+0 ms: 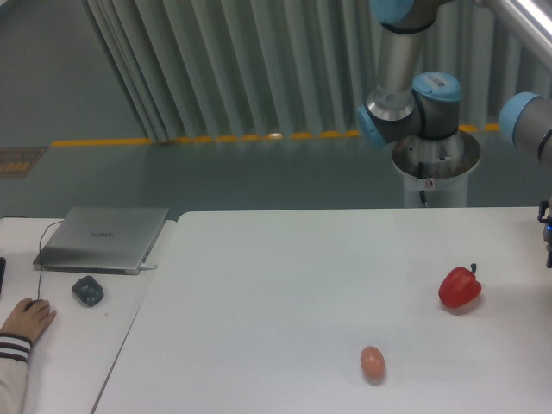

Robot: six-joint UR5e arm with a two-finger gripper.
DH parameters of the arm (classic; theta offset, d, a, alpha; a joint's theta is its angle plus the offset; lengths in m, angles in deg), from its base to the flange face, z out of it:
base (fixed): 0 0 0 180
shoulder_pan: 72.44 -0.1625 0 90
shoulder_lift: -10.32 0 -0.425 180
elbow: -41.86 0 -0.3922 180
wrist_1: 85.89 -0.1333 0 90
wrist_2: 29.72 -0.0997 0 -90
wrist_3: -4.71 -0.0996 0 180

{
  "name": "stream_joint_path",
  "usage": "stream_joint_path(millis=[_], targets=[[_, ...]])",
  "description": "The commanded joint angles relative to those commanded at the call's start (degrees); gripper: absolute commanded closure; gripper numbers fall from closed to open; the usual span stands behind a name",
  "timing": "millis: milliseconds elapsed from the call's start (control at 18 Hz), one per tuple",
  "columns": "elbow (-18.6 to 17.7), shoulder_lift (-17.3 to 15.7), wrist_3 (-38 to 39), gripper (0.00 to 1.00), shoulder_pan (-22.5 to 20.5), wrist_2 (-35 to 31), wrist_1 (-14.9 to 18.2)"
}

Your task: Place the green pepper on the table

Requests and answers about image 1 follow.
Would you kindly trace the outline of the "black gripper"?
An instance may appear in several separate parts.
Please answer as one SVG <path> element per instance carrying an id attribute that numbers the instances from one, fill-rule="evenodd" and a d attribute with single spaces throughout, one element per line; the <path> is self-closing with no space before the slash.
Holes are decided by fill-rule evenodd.
<path id="1" fill-rule="evenodd" d="M 542 200 L 538 206 L 537 221 L 543 225 L 543 240 L 546 242 L 547 259 L 546 267 L 552 267 L 552 244 L 551 244 L 551 204 L 550 201 Z"/>

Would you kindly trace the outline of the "white sleeve striped cuff forearm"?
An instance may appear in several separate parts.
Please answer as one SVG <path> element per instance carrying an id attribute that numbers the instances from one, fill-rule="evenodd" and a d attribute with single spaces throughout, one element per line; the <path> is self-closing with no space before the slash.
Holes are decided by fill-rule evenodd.
<path id="1" fill-rule="evenodd" d="M 32 343 L 15 334 L 1 334 L 1 412 L 21 413 L 28 383 Z"/>

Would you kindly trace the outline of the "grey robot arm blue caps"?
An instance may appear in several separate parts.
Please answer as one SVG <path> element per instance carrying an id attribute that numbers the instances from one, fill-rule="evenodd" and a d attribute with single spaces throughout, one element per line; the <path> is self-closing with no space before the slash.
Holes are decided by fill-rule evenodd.
<path id="1" fill-rule="evenodd" d="M 376 84 L 357 109 L 361 134 L 374 146 L 395 144 L 393 162 L 417 180 L 427 207 L 426 183 L 458 177 L 480 158 L 477 141 L 459 131 L 461 87 L 452 75 L 414 76 L 423 33 L 439 8 L 453 1 L 369 1 L 383 28 Z M 551 70 L 551 1 L 474 1 L 488 8 Z M 551 98 L 532 92 L 511 97 L 499 113 L 502 136 L 551 169 Z"/>

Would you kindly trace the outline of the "person's bare hand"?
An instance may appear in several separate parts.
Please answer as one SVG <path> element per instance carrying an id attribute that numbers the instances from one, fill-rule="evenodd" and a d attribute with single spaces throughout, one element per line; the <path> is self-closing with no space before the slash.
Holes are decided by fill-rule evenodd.
<path id="1" fill-rule="evenodd" d="M 40 299 L 40 302 L 26 310 L 26 305 L 31 300 L 31 298 L 21 300 L 10 312 L 1 327 L 2 335 L 27 339 L 31 345 L 41 337 L 56 318 L 57 311 L 45 299 Z"/>

